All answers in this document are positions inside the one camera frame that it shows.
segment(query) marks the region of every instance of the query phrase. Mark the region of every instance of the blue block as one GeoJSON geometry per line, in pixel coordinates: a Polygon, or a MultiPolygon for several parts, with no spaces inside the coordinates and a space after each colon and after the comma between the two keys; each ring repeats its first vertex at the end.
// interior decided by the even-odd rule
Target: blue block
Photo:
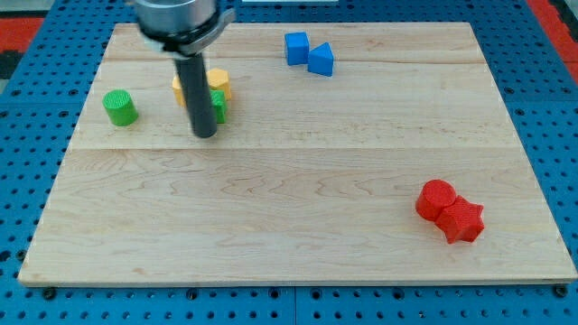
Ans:
{"type": "Polygon", "coordinates": [[[285,57],[288,65],[307,64],[309,39],[306,32],[292,32],[285,35],[285,57]]]}
{"type": "Polygon", "coordinates": [[[333,52],[327,42],[309,52],[307,70],[327,77],[333,75],[333,52]]]}

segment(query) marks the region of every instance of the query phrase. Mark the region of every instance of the wood grain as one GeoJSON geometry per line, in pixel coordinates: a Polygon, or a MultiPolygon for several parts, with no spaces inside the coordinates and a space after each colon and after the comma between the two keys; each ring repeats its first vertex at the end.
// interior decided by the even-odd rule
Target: wood grain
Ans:
{"type": "Polygon", "coordinates": [[[234,98],[191,135],[169,59],[118,25],[23,263],[31,286],[446,285],[577,277],[466,23],[234,24],[234,98]],[[332,79],[282,37],[332,41],[332,79]],[[138,121],[99,103],[126,88],[138,121]],[[443,178],[486,230],[447,245],[414,204],[443,178]]]}

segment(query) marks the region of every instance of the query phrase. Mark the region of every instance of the metal robot end effector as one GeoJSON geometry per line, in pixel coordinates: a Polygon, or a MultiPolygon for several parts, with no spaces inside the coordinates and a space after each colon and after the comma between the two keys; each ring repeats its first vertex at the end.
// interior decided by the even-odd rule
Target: metal robot end effector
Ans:
{"type": "Polygon", "coordinates": [[[135,10],[145,41],[174,57],[193,133],[211,137],[217,120],[201,51],[235,20],[235,10],[221,12],[216,0],[135,0],[135,10]]]}

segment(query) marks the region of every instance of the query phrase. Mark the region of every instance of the red cylinder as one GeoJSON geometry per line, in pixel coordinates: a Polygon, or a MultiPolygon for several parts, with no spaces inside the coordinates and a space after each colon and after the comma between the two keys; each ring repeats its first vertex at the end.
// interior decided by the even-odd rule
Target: red cylinder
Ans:
{"type": "Polygon", "coordinates": [[[432,180],[422,188],[422,192],[415,203],[415,209],[422,218],[435,221],[442,213],[442,209],[455,202],[456,193],[453,186],[447,181],[432,180]]]}

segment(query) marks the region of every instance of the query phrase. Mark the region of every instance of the blue pegboard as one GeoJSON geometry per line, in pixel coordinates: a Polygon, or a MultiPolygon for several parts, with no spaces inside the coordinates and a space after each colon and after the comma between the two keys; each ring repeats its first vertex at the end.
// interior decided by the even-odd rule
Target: blue pegboard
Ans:
{"type": "MultiPolygon", "coordinates": [[[[470,22],[547,202],[578,256],[578,90],[518,0],[241,6],[243,23],[470,22]]],[[[115,23],[121,0],[57,0],[0,96],[0,323],[576,322],[578,286],[28,289],[15,279],[115,23]]]]}

